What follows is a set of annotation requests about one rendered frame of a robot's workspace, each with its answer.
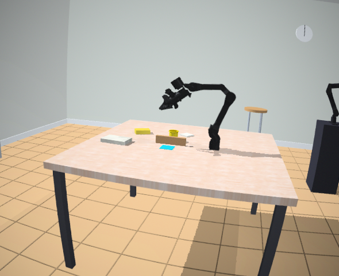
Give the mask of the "yellow cup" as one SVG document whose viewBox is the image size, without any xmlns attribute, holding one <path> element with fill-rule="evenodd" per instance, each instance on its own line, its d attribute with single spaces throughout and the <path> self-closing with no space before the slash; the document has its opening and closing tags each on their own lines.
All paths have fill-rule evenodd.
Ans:
<svg viewBox="0 0 339 276">
<path fill-rule="evenodd" d="M 178 130 L 169 130 L 169 136 L 178 137 Z"/>
</svg>

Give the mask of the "yellow rectangular block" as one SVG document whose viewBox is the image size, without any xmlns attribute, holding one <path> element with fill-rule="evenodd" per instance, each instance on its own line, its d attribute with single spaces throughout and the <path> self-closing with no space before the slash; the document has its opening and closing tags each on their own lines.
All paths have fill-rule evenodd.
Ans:
<svg viewBox="0 0 339 276">
<path fill-rule="evenodd" d="M 151 130 L 149 128 L 135 128 L 134 132 L 136 135 L 151 134 Z"/>
</svg>

